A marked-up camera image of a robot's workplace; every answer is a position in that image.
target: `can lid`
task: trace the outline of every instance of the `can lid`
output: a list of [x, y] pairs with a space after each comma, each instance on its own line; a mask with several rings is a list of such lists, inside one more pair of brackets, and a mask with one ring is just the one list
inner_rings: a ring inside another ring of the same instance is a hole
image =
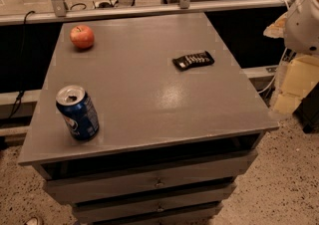
[[62, 106], [72, 106], [80, 102], [85, 94], [81, 86], [66, 86], [58, 91], [56, 101]]

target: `apple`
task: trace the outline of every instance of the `apple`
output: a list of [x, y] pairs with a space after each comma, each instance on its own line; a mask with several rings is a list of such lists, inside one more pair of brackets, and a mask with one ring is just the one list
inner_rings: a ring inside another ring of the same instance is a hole
[[94, 33], [89, 26], [78, 25], [71, 30], [70, 39], [76, 47], [87, 49], [94, 44]]

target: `floor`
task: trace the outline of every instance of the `floor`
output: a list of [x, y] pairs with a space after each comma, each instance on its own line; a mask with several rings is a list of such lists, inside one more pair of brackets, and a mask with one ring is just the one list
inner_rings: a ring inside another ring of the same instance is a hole
[[[66, 0], [72, 5], [79, 0]], [[81, 0], [91, 5], [92, 0]], [[139, 3], [159, 3], [140, 0]], [[0, 0], [0, 15], [52, 11], [48, 0]], [[237, 188], [212, 220], [179, 225], [315, 225], [319, 224], [319, 133], [305, 134], [293, 116], [281, 117], [280, 129], [264, 136], [258, 157], [236, 179]], [[0, 224], [24, 224], [32, 215], [45, 225], [72, 225], [69, 206], [61, 206], [43, 190], [42, 178], [17, 165], [21, 147], [0, 151]]]

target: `soda can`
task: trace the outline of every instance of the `soda can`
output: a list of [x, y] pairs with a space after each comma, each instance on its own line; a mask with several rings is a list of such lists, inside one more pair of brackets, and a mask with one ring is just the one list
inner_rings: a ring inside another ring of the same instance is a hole
[[91, 98], [80, 86], [66, 86], [56, 96], [57, 109], [62, 114], [71, 136], [77, 140], [92, 138], [99, 130], [98, 115]]

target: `table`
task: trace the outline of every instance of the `table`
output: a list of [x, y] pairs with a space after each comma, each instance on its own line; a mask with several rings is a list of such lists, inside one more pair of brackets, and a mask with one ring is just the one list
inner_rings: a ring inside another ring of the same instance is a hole
[[[63, 25], [18, 163], [70, 204], [82, 223], [170, 224], [211, 217], [278, 128], [203, 13], [83, 22], [95, 45]], [[171, 59], [206, 50], [212, 66], [179, 72]], [[100, 130], [70, 136], [55, 107], [67, 85], [91, 96]]]

